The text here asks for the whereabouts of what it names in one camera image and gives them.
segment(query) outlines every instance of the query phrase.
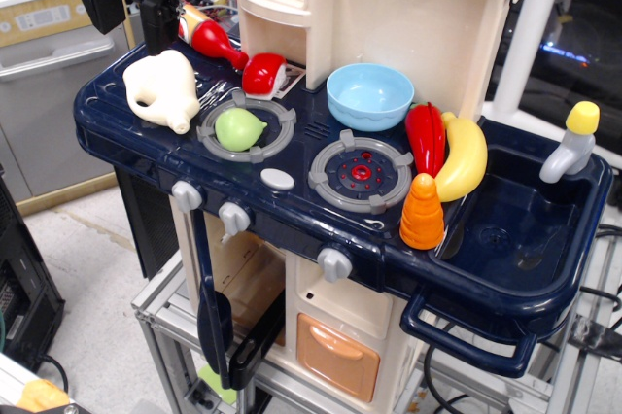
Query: yellow object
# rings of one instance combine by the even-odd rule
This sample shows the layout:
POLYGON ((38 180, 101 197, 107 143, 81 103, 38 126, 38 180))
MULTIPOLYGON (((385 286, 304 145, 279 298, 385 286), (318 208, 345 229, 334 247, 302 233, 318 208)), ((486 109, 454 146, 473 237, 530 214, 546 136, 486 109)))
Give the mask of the yellow object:
POLYGON ((443 240, 445 222, 434 178, 421 173, 410 185, 399 224, 399 236, 413 249, 433 249, 443 240))
POLYGON ((70 403, 69 396, 48 380, 33 380, 23 387, 16 407, 30 412, 41 412, 70 403))
POLYGON ((591 101, 579 101, 566 118, 566 127, 575 134, 590 135, 599 127, 601 110, 591 101))
POLYGON ((470 119, 443 113, 449 156, 436 175, 441 202, 451 202, 471 193, 484 179, 488 147, 482 129, 470 119))
POLYGON ((221 376, 215 373, 212 367, 205 365, 203 368, 199 369, 197 375, 228 405, 232 406, 235 403, 237 392, 235 390, 223 388, 221 376))

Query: red toy chili pepper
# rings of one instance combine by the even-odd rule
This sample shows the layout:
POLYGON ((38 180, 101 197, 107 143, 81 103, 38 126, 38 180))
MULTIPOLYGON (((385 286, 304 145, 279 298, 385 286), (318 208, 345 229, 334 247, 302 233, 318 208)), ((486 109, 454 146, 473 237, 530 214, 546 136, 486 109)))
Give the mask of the red toy chili pepper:
POLYGON ((406 134, 419 173, 436 177, 445 162, 445 126, 432 103, 417 105, 406 115, 406 134))

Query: white button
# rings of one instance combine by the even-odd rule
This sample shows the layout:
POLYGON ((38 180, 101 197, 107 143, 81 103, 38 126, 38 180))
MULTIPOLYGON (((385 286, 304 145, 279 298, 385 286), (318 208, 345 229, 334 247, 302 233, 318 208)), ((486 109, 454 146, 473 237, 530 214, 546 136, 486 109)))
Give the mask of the white button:
POLYGON ((280 169, 265 168, 261 171, 261 180, 264 184, 276 190, 290 190, 294 188, 294 178, 280 169))

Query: white faucet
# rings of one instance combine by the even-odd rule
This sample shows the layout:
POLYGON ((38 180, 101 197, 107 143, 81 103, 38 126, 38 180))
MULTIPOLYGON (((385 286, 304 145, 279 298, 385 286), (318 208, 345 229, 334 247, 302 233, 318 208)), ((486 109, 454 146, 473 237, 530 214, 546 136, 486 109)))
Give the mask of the white faucet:
POLYGON ((560 146, 546 159, 540 169, 540 179, 557 183, 564 174, 576 174, 590 159, 596 145, 594 132, 599 126, 599 107, 590 101, 574 105, 566 119, 566 132, 560 146))

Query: red burner center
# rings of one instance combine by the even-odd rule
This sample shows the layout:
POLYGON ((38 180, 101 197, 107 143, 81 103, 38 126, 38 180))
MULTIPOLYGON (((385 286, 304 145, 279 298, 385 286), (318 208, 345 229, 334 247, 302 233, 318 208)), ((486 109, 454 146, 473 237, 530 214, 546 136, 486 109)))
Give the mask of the red burner center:
POLYGON ((364 164, 358 164, 352 168, 352 177, 357 181, 366 181, 371 177, 371 170, 364 164))

